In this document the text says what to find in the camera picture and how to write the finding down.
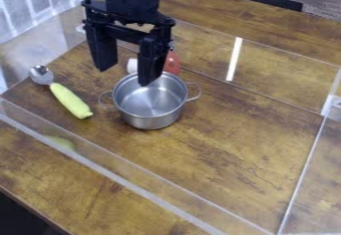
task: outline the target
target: wooden tabletop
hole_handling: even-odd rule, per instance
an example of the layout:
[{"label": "wooden tabletop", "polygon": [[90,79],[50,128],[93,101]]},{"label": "wooden tabletop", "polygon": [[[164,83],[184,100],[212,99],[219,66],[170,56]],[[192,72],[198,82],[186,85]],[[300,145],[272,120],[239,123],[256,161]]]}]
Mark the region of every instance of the wooden tabletop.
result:
[{"label": "wooden tabletop", "polygon": [[[297,48],[305,55],[311,54],[311,48],[321,49],[313,52],[320,59],[325,56],[331,61],[340,60],[336,53],[327,57],[323,52],[331,42],[328,33],[315,30],[325,25],[332,27],[334,22],[312,20],[305,28],[307,16],[265,6],[265,12],[257,14],[261,19],[253,17],[251,23],[245,15],[260,9],[259,4],[240,0],[201,0],[200,3],[198,0],[164,0],[162,9],[192,23],[265,40],[267,44],[277,36],[275,46]],[[232,8],[244,17],[229,16]],[[287,22],[295,17],[301,32],[297,33],[292,24],[283,25],[283,20],[273,22],[269,11],[273,17],[287,18]],[[261,27],[265,21],[269,26]],[[288,28],[280,31],[284,42],[279,41],[276,27]],[[336,45],[328,47],[338,51]],[[128,60],[136,55],[121,48],[121,64],[99,73],[83,44],[50,65],[57,81],[78,93],[95,111],[87,120],[77,120],[49,89],[30,80],[3,97],[276,233],[323,117],[227,84],[219,74],[202,72],[202,68],[190,68],[182,70],[181,77],[201,85],[201,99],[186,104],[182,118],[173,126],[154,131],[137,130],[122,122],[118,113],[102,110],[98,105],[99,93],[109,91],[126,74]],[[220,70],[220,63],[210,64],[209,69]],[[6,134],[0,139],[2,188],[71,233],[204,234],[11,126],[2,123],[0,128]],[[233,227],[227,229],[240,233]]]}]

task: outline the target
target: stainless steel pot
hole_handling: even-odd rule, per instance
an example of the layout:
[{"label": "stainless steel pot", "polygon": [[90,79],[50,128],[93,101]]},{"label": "stainless steel pot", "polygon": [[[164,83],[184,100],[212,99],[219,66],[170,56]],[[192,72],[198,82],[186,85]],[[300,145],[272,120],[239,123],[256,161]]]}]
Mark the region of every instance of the stainless steel pot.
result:
[{"label": "stainless steel pot", "polygon": [[[196,85],[198,94],[188,98],[188,86]],[[141,87],[138,74],[130,74],[117,84],[113,92],[113,100],[122,113],[128,124],[142,129],[157,129],[172,125],[180,118],[186,102],[198,99],[200,86],[196,83],[185,83],[172,73],[164,72],[162,76],[146,87]]]}]

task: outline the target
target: white object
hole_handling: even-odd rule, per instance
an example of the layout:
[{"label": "white object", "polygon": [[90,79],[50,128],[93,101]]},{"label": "white object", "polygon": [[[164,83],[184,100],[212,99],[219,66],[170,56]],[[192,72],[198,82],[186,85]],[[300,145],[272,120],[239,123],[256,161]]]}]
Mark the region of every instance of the white object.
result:
[{"label": "white object", "polygon": [[133,74],[138,71],[138,59],[130,58],[129,64],[128,64],[128,72],[129,74]]}]

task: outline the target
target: spoon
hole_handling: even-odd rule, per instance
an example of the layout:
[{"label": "spoon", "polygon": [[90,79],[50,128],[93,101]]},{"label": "spoon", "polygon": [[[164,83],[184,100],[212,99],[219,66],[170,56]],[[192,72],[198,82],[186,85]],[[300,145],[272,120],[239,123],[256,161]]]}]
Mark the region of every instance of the spoon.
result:
[{"label": "spoon", "polygon": [[54,83],[54,73],[47,67],[35,66],[30,70],[30,78],[37,84],[50,86],[53,94],[77,118],[85,119],[94,114],[82,99],[65,86]]}]

